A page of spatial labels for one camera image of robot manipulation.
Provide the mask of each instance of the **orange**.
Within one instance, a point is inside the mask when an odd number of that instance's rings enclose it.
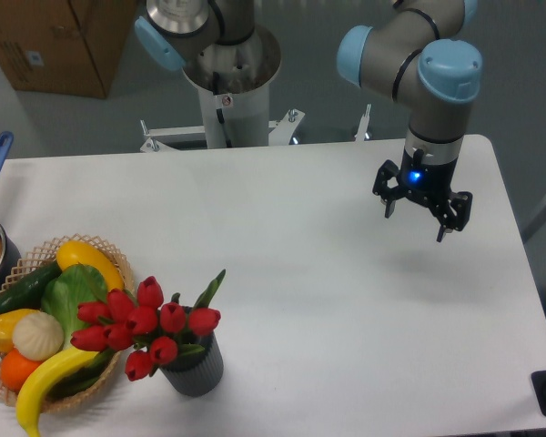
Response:
[[[22,356],[17,349],[12,349],[2,359],[0,364],[0,379],[12,391],[19,391],[26,378],[42,364]]]

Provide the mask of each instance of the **blue led light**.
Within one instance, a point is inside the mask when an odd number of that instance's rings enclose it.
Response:
[[[409,180],[413,184],[419,182],[421,178],[422,178],[422,173],[420,173],[419,171],[411,171],[409,173]]]

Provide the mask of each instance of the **gray floor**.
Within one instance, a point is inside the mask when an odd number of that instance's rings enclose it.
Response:
[[[491,139],[520,225],[546,193],[546,0],[481,0],[460,38],[483,54],[484,78],[470,133]],[[349,139],[367,103],[376,139],[404,137],[408,112],[340,79],[335,55],[354,25],[380,26],[387,0],[256,0],[258,21],[277,37],[283,65],[271,117],[307,114],[303,139]],[[132,34],[107,100],[15,92],[0,70],[0,132],[16,135],[11,158],[137,152],[148,127],[201,124],[194,89],[153,64]],[[546,226],[527,244],[546,309]]]

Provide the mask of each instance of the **green lettuce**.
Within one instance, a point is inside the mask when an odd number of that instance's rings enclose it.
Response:
[[[73,332],[89,326],[76,317],[79,303],[105,301],[106,295],[107,286],[101,273],[82,264],[69,267],[46,287],[41,309],[61,324],[65,334],[63,349],[71,345]]]

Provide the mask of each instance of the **yellow squash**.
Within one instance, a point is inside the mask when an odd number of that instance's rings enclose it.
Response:
[[[38,312],[38,310],[14,310],[0,314],[0,352],[8,353],[14,348],[12,342],[12,333],[16,324],[29,314]]]
[[[29,437],[40,437],[38,419],[46,394],[57,382],[85,367],[98,353],[71,346],[43,362],[30,374],[16,400],[16,418]]]
[[[95,267],[106,280],[108,291],[124,288],[124,281],[116,266],[100,250],[83,241],[63,243],[56,252],[56,263],[62,271],[75,264]]]

